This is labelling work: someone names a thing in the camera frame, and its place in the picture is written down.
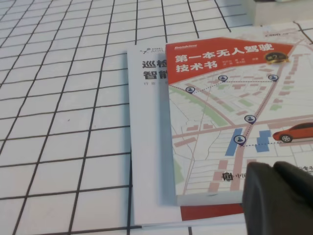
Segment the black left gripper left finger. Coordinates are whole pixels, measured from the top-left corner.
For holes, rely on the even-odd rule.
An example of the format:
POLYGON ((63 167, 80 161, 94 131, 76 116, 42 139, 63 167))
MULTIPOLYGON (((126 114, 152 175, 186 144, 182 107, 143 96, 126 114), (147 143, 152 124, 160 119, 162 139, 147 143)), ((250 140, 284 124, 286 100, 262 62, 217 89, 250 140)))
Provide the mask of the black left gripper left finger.
POLYGON ((292 183, 300 169, 287 163, 247 165, 242 207, 248 235, 295 235, 299 232, 292 183))

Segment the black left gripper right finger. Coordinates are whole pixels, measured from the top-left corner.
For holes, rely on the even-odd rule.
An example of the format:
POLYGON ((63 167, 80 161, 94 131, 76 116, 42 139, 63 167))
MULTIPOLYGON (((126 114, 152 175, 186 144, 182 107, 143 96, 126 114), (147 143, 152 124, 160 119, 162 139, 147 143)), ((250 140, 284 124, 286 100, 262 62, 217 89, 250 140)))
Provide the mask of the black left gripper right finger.
POLYGON ((276 203, 275 235, 313 233, 313 176, 287 163, 277 162, 273 169, 282 179, 276 203))

